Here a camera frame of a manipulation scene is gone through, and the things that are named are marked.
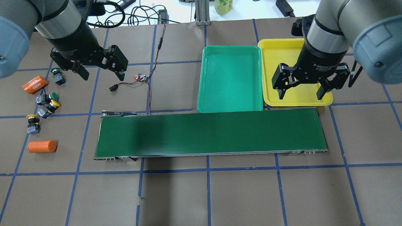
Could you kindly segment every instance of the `metal post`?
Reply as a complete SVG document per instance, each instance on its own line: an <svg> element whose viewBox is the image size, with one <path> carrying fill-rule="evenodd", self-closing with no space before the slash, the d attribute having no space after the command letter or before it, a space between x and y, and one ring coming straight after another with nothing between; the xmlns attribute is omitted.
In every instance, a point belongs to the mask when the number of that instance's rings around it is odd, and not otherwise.
<svg viewBox="0 0 402 226"><path fill-rule="evenodd" d="M211 24L209 19L209 0L195 0L195 16L197 18L195 23L198 26Z"/></svg>

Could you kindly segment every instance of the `green tray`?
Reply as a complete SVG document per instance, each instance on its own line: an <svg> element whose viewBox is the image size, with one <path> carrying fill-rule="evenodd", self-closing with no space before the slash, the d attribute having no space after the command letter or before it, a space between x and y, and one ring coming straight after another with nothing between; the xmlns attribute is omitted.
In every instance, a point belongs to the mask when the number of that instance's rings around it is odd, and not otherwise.
<svg viewBox="0 0 402 226"><path fill-rule="evenodd" d="M326 151L316 109L103 117L95 160Z"/></svg>
<svg viewBox="0 0 402 226"><path fill-rule="evenodd" d="M261 50L257 46L207 46L203 51L197 110L261 111Z"/></svg>

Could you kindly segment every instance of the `green conveyor belt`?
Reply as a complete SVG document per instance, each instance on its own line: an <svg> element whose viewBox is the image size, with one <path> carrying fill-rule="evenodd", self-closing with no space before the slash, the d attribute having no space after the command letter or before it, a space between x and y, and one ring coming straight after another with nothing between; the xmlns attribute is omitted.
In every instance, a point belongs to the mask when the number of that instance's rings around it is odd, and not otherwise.
<svg viewBox="0 0 402 226"><path fill-rule="evenodd" d="M103 117L96 160L326 151L316 109Z"/></svg>

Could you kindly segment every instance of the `yellow tray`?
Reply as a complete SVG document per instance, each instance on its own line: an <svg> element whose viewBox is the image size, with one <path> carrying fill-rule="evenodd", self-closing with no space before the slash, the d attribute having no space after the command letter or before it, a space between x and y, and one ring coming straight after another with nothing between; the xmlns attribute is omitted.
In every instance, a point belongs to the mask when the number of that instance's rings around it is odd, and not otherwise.
<svg viewBox="0 0 402 226"><path fill-rule="evenodd" d="M258 42L262 53L262 75L264 101L273 107L296 106L328 106L334 98L331 92L317 99L320 84L301 84L286 90L283 100L279 99L278 91L272 88L272 77L279 63L290 67L296 64L304 39L263 39Z"/></svg>

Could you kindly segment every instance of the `orange cylinder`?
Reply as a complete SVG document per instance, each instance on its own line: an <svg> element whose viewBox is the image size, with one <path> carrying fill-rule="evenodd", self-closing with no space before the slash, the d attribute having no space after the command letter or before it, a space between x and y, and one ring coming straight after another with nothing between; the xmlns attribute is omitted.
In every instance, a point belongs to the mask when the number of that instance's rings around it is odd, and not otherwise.
<svg viewBox="0 0 402 226"><path fill-rule="evenodd" d="M48 153L56 151L57 144L54 140L34 140L29 142L30 153Z"/></svg>
<svg viewBox="0 0 402 226"><path fill-rule="evenodd" d="M23 85L23 89L29 93L34 94L36 91L40 90L42 87L47 85L47 81L42 76L37 76L31 81Z"/></svg>

